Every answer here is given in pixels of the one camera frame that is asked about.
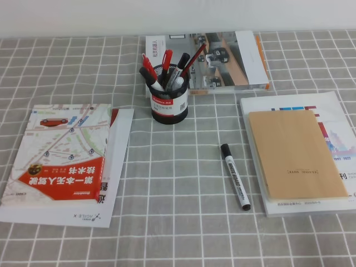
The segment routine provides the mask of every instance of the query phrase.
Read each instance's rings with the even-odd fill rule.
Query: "black mesh pen holder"
[[[171,64],[165,81],[168,81],[176,65]],[[162,74],[162,65],[154,67],[158,80]],[[151,114],[152,117],[162,124],[176,124],[185,119],[188,115],[188,74],[183,77],[182,86],[174,91],[162,92],[147,85],[150,89]]]

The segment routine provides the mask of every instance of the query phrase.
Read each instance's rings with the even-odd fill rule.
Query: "red label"
[[[113,108],[111,111],[110,127],[112,126],[113,122],[115,121],[117,114],[118,114],[118,108]]]
[[[155,97],[154,95],[152,95],[152,99],[153,101],[155,101],[160,105],[165,105],[165,106],[173,105],[173,99],[160,99],[158,97]]]
[[[100,190],[104,158],[67,166],[33,164],[19,181],[53,200],[96,199]]]

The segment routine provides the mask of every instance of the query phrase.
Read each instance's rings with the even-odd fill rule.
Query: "tan notebook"
[[[272,199],[348,196],[312,111],[251,112],[249,120]]]

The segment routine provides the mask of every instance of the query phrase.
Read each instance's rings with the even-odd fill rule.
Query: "white booklet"
[[[108,228],[116,199],[134,110],[113,110],[98,203],[72,206],[0,206],[0,221],[9,223]]]
[[[336,213],[356,210],[356,137],[349,126],[335,92],[242,98],[240,104],[267,216],[284,216],[298,213]],[[340,179],[343,180],[349,193],[348,199],[292,202],[269,200],[248,115],[254,111],[273,110],[312,110],[315,113],[325,142],[339,170]]]

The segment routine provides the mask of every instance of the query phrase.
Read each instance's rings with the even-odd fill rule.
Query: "black marker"
[[[181,75],[185,65],[187,64],[190,56],[187,53],[183,53],[182,57],[179,60],[177,67],[174,69],[171,77],[168,80],[166,91],[172,91],[172,86],[174,81]]]
[[[228,165],[231,177],[233,178],[234,186],[236,193],[238,193],[238,197],[243,207],[243,210],[248,211],[251,209],[251,204],[249,198],[247,197],[246,191],[244,189],[243,182],[241,181],[241,177],[236,169],[234,159],[231,155],[231,151],[228,144],[223,144],[221,146],[222,154],[225,157],[225,161]]]
[[[163,87],[156,81],[155,78],[149,73],[145,67],[140,68],[140,74],[145,78],[147,85],[151,86],[153,89],[164,92]]]

